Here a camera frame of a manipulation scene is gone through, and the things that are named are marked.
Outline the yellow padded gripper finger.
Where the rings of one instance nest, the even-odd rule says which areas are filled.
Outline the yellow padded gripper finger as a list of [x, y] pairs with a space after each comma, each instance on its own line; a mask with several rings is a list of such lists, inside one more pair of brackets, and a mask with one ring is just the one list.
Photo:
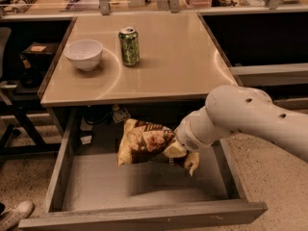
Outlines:
[[187, 150], [179, 141], [172, 141], [163, 151], [163, 154], [168, 158], [182, 158], [187, 155]]

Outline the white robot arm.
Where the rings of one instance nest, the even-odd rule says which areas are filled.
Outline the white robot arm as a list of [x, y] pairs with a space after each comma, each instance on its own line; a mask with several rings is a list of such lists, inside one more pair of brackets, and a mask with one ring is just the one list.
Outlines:
[[239, 86], [211, 90], [205, 106], [182, 119], [164, 154], [184, 157], [238, 133], [269, 141], [308, 161], [308, 115], [274, 105], [262, 90]]

